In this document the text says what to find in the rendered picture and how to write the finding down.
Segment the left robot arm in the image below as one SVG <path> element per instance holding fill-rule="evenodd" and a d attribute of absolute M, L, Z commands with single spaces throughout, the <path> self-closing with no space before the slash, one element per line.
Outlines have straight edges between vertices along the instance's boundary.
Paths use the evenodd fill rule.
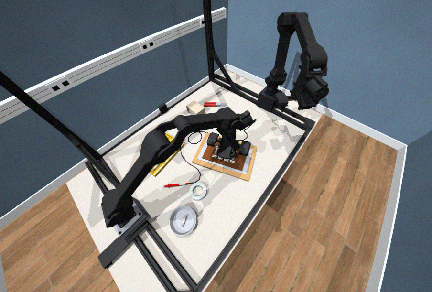
<path fill-rule="evenodd" d="M 272 97 L 278 93 L 278 85 L 283 85 L 286 80 L 285 62 L 289 49 L 290 39 L 296 31 L 301 48 L 301 69 L 296 84 L 304 87 L 298 92 L 294 100 L 298 102 L 299 109 L 310 109 L 316 107 L 320 99 L 329 93 L 328 83 L 322 77 L 327 76 L 328 56 L 324 48 L 315 39 L 308 14 L 305 12 L 283 12 L 277 19 L 277 30 L 279 32 L 279 43 L 276 54 L 275 66 L 270 71 L 269 77 L 265 78 L 267 89 L 264 91 Z M 320 71 L 313 69 L 320 68 Z"/>

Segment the yellow tray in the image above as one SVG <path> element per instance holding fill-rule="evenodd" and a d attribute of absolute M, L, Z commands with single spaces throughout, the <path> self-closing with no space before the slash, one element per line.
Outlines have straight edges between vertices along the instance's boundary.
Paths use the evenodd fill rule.
<path fill-rule="evenodd" d="M 170 141 L 170 143 L 172 143 L 172 141 L 174 140 L 174 137 L 170 136 L 169 134 L 165 133 L 165 135 L 168 137 L 168 140 Z M 184 144 L 182 143 L 181 148 L 184 146 Z M 180 150 L 180 149 L 179 149 Z M 158 175 L 158 173 L 167 165 L 167 163 L 177 154 L 177 152 L 179 151 L 177 150 L 171 157 L 169 157 L 164 163 L 160 163 L 159 166 L 153 171 L 151 170 L 150 173 L 152 175 L 154 175 L 155 177 Z"/>

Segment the beige block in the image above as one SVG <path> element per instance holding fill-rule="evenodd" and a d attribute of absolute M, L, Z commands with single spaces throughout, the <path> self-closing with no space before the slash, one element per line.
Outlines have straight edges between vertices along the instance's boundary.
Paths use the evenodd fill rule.
<path fill-rule="evenodd" d="M 197 114 L 205 114 L 205 108 L 198 104 L 196 101 L 191 102 L 190 104 L 186 105 L 187 111 L 190 112 L 192 115 Z"/>

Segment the red-handled pliers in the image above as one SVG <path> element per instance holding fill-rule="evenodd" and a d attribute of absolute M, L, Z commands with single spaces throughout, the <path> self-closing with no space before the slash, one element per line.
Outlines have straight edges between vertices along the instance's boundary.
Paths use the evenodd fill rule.
<path fill-rule="evenodd" d="M 219 106 L 226 106 L 226 103 L 220 103 L 220 102 L 205 102 L 204 106 L 207 107 L 219 107 Z"/>

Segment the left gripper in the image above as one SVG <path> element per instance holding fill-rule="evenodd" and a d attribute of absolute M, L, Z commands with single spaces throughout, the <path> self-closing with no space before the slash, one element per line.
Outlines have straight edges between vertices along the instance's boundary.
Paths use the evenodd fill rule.
<path fill-rule="evenodd" d="M 289 101 L 293 101 L 295 95 L 296 95 L 298 92 L 300 92 L 300 91 L 302 91 L 302 90 L 303 90 L 304 92 L 307 92 L 307 91 L 304 89 L 304 87 L 300 87 L 300 86 L 298 86 L 298 85 L 296 84 L 296 82 L 293 82 L 293 85 L 294 85 L 293 90 L 290 90 L 290 93 L 291 93 L 290 96 L 286 96 L 284 92 L 283 92 L 283 93 L 276 93 L 276 94 L 274 95 L 274 99 L 275 99 L 277 105 L 281 107 L 281 112 L 282 112 L 282 113 L 284 112 L 286 106 L 288 106 L 287 104 L 289 103 Z"/>

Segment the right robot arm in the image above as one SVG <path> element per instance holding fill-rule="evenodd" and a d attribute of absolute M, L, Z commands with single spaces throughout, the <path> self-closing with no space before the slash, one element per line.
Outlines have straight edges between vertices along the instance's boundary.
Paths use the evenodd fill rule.
<path fill-rule="evenodd" d="M 109 190 L 102 197 L 101 207 L 106 227 L 117 224 L 119 228 L 123 228 L 136 216 L 132 194 L 155 165 L 164 163 L 180 149 L 185 137 L 191 132 L 217 128 L 216 130 L 224 139 L 232 140 L 236 136 L 236 129 L 241 131 L 252 123 L 253 119 L 249 111 L 237 115 L 226 107 L 215 113 L 178 115 L 171 121 L 159 124 L 145 136 L 141 144 L 140 156 L 118 187 Z M 170 143 L 165 132 L 175 128 L 178 132 Z M 234 148 L 233 143 L 221 141 L 217 154 L 221 158 L 232 159 L 236 154 Z"/>

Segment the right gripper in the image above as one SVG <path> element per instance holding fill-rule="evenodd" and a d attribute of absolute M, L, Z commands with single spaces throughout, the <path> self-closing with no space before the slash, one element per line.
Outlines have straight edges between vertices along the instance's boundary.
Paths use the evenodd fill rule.
<path fill-rule="evenodd" d="M 242 143 L 239 144 L 239 141 L 236 140 L 236 137 L 234 139 L 232 139 L 232 140 L 226 140 L 223 137 L 219 137 L 218 138 L 218 136 L 219 136 L 219 134 L 211 132 L 210 135 L 209 135 L 209 137 L 208 137 L 208 139 L 207 139 L 207 145 L 214 147 L 215 143 L 219 142 L 218 145 L 220 147 L 221 141 L 225 141 L 226 143 L 231 142 L 231 143 L 233 143 L 235 145 L 235 148 L 234 148 L 235 151 L 239 150 L 239 154 L 240 155 L 248 156 L 249 149 L 250 149 L 250 146 L 251 146 L 250 142 L 248 142 L 248 141 L 242 141 Z"/>

